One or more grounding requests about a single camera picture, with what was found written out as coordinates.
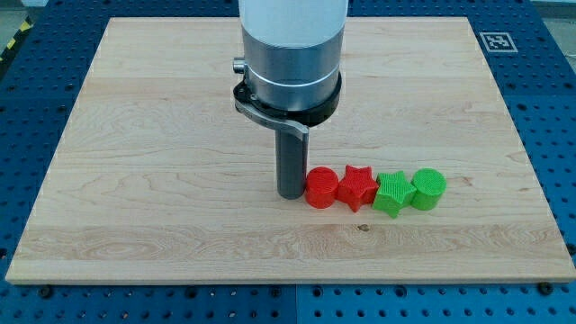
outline star-shaped block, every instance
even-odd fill
[[[374,198],[372,208],[386,212],[392,218],[398,217],[398,213],[412,202],[416,187],[406,181],[403,171],[394,174],[378,174],[380,188]]]
[[[378,184],[372,179],[372,168],[346,166],[344,178],[338,184],[337,199],[358,212],[365,203],[372,203]]]

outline blue pegboard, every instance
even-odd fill
[[[576,76],[525,0],[350,0],[353,16],[466,16],[517,52],[481,49],[564,239],[576,244]],[[237,1],[51,0],[0,83],[0,273],[5,275],[60,134],[113,16],[238,16]],[[576,322],[576,283],[14,287],[0,323]],[[51,293],[42,298],[39,292]]]

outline green star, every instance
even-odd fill
[[[394,174],[378,174],[376,180],[380,184],[372,208],[386,212],[396,218],[400,210],[410,205],[416,187],[406,181],[403,171]]]

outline wooden board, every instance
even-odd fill
[[[397,220],[275,191],[274,133],[237,113],[236,19],[108,24],[10,266],[13,284],[515,283],[575,277],[464,18],[346,24],[310,168],[448,179]]]

